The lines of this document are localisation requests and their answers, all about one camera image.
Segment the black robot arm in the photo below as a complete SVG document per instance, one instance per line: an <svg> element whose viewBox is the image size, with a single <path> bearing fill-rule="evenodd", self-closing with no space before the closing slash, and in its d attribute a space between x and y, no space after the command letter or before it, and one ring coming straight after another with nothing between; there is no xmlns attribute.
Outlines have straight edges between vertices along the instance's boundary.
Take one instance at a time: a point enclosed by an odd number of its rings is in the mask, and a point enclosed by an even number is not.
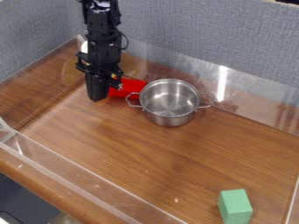
<svg viewBox="0 0 299 224"><path fill-rule="evenodd" d="M121 37L117 29L120 11L117 0L78 0L84 24L88 52L76 53L76 68L85 74L88 98L97 102L108 97L111 88L123 87L124 72L119 67L121 58Z"/></svg>

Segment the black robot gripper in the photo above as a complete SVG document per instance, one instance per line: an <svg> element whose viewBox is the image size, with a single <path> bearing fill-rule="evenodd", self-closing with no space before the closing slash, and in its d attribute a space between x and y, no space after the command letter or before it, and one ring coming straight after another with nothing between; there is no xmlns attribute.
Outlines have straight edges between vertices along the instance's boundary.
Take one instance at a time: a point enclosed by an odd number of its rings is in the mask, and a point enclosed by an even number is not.
<svg viewBox="0 0 299 224"><path fill-rule="evenodd" d="M99 38L88 36L88 53L76 53L76 68L85 74L88 98L101 101L108 97L108 89L123 88L124 72L119 67L121 51L124 50L121 37Z"/></svg>

